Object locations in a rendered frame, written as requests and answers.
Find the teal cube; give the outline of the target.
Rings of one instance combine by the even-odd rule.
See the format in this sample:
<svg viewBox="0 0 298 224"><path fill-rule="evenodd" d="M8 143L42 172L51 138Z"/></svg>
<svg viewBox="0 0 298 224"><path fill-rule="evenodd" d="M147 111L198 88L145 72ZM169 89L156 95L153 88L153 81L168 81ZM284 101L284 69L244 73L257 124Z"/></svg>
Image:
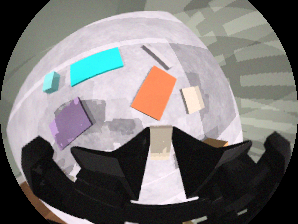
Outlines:
<svg viewBox="0 0 298 224"><path fill-rule="evenodd" d="M48 73L48 75L45 75L43 87L44 93L55 93L57 89L59 89L60 75L57 75L57 73L59 72L53 71Z"/></svg>

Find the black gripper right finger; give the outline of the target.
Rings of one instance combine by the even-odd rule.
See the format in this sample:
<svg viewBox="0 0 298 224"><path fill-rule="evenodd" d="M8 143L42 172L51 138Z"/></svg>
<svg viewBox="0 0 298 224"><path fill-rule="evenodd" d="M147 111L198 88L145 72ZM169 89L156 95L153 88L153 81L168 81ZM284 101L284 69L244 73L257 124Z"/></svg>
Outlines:
<svg viewBox="0 0 298 224"><path fill-rule="evenodd" d="M251 140L245 140L229 147L214 148L181 131L176 125L173 125L172 140L186 198L198 197L198 190L208 183L223 163L245 155L253 145Z"/></svg>

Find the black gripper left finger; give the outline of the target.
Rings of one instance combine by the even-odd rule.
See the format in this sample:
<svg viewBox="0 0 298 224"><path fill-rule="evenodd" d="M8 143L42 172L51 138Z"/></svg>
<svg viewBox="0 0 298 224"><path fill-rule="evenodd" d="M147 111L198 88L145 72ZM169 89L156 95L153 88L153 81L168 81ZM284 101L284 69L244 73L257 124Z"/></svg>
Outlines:
<svg viewBox="0 0 298 224"><path fill-rule="evenodd" d="M132 201L140 197L142 179L145 175L146 160L150 147L150 127L137 133L125 145L116 151L94 151L94 149L73 147L71 153L78 167L89 171L117 177L122 186L128 190Z"/></svg>

